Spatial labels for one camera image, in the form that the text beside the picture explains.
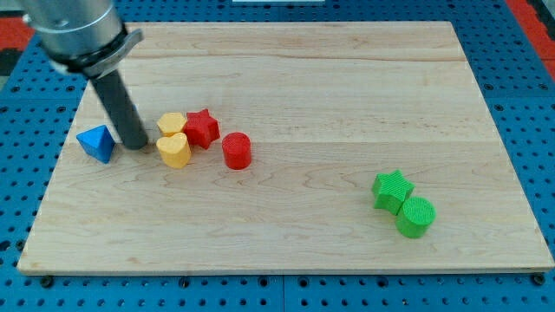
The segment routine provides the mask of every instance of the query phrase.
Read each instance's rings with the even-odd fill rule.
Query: toy block
[[[372,185],[374,208],[385,209],[397,215],[402,203],[410,197],[414,188],[415,185],[406,180],[400,170],[378,173]]]
[[[76,136],[85,153],[107,164],[114,150],[114,138],[106,126],[98,126]]]
[[[251,164],[251,140],[244,133],[229,133],[222,140],[225,164],[234,170]]]
[[[156,124],[163,136],[171,137],[176,133],[182,132],[186,123],[187,119],[182,113],[165,113],[158,119]]]
[[[422,237],[435,220],[435,208],[427,199],[412,197],[401,207],[395,225],[397,230],[409,238]]]
[[[219,139],[218,121],[210,116],[208,109],[198,113],[187,113],[187,123],[183,132],[187,135],[189,144],[208,149],[213,141]]]
[[[156,147],[164,163],[172,168],[183,168],[191,159],[191,148],[184,133],[161,137],[156,141]]]

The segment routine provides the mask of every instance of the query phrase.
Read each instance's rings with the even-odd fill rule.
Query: cutting board
[[[450,23],[144,23],[120,71],[151,144],[109,164],[75,136],[109,123],[87,87],[18,264],[27,275],[423,274],[554,266]],[[221,139],[176,170],[166,112]],[[437,219],[419,239],[372,208],[400,169]]]

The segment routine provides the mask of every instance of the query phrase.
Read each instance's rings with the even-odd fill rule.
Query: blue pyramid
[[[77,134],[77,140],[81,143],[85,153],[107,164],[114,149],[114,138],[104,125]]]

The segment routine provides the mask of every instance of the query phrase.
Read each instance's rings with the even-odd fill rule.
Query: yellow block
[[[156,123],[163,136],[171,137],[176,133],[183,132],[187,119],[182,113],[165,113]]]
[[[156,147],[164,163],[172,168],[183,168],[191,158],[191,148],[184,133],[161,137],[156,141]]]

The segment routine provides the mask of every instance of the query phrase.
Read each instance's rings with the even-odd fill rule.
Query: table surface
[[[552,207],[555,84],[502,1],[382,2],[339,0],[322,7],[233,7],[191,3],[116,3],[127,21],[329,21],[448,20],[470,61],[501,138],[511,157],[545,240],[553,251]],[[349,311],[534,309],[551,311],[553,271],[545,277],[511,275],[440,276],[179,276],[57,277],[50,289],[41,277],[16,269],[14,246],[28,236],[82,97],[85,81],[51,72],[36,46],[25,51],[0,93],[2,135],[0,208],[0,309],[21,311],[240,309],[242,311]]]
[[[19,261],[24,274],[554,266],[450,23],[129,27],[145,41],[120,71],[152,143],[162,114],[207,107],[222,137],[250,135],[252,164],[227,169],[217,140],[194,148],[182,170],[165,166],[153,145],[118,146],[105,166],[75,141],[107,123],[88,88]],[[438,211],[417,240],[372,209],[376,174],[397,168]]]

